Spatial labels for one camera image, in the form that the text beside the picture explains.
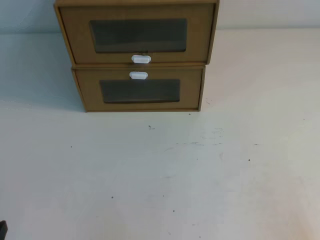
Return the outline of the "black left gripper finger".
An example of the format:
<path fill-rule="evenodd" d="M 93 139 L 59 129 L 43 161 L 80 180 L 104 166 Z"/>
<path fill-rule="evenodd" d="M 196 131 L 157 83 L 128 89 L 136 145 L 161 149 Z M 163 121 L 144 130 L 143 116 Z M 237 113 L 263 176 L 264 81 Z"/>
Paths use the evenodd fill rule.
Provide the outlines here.
<path fill-rule="evenodd" d="M 7 232 L 7 222 L 5 220 L 0 221 L 0 240 L 5 240 Z"/>

